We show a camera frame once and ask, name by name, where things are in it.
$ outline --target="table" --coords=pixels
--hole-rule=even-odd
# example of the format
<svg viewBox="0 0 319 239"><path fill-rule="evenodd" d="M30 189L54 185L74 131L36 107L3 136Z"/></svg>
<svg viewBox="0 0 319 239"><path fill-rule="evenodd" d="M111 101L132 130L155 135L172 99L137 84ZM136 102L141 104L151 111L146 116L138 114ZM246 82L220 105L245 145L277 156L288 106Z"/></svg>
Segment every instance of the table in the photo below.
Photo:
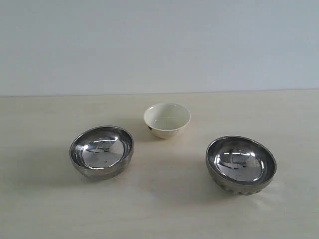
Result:
<svg viewBox="0 0 319 239"><path fill-rule="evenodd" d="M154 137L144 110L185 105L192 119ZM128 169L90 182L68 150L80 133L117 125L135 140ZM205 152L223 135L264 144L273 182L233 196L210 178ZM318 238L319 90L0 98L1 239Z"/></svg>

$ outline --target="teacup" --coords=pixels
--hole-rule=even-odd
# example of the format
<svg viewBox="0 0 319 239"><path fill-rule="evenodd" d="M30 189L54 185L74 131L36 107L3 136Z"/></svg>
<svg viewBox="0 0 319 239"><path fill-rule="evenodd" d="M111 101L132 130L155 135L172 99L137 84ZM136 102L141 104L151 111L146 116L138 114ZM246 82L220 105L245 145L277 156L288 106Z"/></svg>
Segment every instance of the teacup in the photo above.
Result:
<svg viewBox="0 0 319 239"><path fill-rule="evenodd" d="M144 121L159 138L171 138L181 134L190 121L190 111L175 103L158 103L144 113Z"/></svg>

